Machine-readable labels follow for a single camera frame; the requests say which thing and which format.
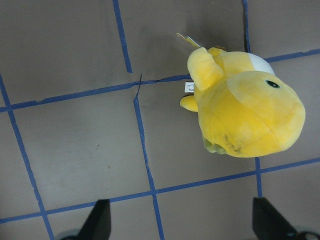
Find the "black object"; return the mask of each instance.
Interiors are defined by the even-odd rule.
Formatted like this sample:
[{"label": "black object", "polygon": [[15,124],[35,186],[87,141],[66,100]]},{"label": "black object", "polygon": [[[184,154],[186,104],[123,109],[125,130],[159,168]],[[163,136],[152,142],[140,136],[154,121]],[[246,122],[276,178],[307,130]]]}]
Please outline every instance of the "black object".
[{"label": "black object", "polygon": [[77,236],[61,240],[108,240],[111,234],[111,212],[108,199],[98,200]]},{"label": "black object", "polygon": [[320,240],[314,232],[297,232],[264,197],[253,199],[252,228],[259,240]]}]

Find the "plush toy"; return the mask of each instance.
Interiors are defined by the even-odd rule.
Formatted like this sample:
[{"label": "plush toy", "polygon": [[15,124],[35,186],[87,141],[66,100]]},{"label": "plush toy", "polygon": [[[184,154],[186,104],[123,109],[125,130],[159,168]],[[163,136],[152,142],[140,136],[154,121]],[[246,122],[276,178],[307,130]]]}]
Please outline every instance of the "plush toy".
[{"label": "plush toy", "polygon": [[200,47],[189,56],[187,67],[194,95],[182,98],[180,105],[198,112],[209,152],[258,157],[284,151],[298,139],[305,108],[262,58]]}]

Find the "plush toy eye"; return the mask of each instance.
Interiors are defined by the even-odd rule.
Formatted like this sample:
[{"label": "plush toy eye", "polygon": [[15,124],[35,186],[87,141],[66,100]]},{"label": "plush toy eye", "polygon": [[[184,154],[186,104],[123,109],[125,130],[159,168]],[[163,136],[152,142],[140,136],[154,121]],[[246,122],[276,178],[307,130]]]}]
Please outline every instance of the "plush toy eye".
[{"label": "plush toy eye", "polygon": [[273,81],[270,81],[270,80],[265,80],[266,84],[268,84],[270,87],[273,87],[275,89],[278,89],[280,88],[280,86],[278,84],[276,84],[275,82]]}]

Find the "floor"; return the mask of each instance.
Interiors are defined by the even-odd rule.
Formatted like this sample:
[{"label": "floor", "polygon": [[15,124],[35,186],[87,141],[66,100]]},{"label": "floor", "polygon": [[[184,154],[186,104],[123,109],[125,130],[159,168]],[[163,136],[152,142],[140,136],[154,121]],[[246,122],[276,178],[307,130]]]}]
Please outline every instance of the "floor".
[{"label": "floor", "polygon": [[[0,12],[1,240],[75,235],[98,199],[111,201],[110,240],[254,240],[257,196],[320,232],[318,1],[11,0]],[[179,106],[193,48],[177,32],[265,58],[305,106],[298,141],[208,153]]]}]

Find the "white tag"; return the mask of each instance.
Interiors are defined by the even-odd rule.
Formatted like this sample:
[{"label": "white tag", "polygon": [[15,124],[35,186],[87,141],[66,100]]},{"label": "white tag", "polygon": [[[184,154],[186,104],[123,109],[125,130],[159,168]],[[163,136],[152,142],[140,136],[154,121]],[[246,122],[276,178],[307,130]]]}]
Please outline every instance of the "white tag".
[{"label": "white tag", "polygon": [[194,82],[186,82],[184,86],[184,92],[185,93],[193,93],[195,88]]}]

